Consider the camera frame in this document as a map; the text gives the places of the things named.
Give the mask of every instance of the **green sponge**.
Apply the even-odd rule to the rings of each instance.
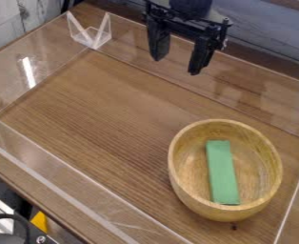
[[[238,205],[238,190],[230,154],[230,142],[209,140],[205,144],[210,198],[214,203]]]

